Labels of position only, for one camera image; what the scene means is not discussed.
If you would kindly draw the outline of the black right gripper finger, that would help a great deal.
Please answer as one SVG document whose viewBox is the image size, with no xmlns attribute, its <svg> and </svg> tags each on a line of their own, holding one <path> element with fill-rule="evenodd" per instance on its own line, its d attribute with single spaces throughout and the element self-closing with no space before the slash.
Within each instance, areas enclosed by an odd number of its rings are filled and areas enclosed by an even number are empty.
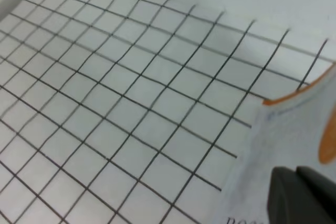
<svg viewBox="0 0 336 224">
<path fill-rule="evenodd" d="M 309 167 L 275 167 L 267 213 L 270 223 L 335 223 L 335 183 Z"/>
</svg>

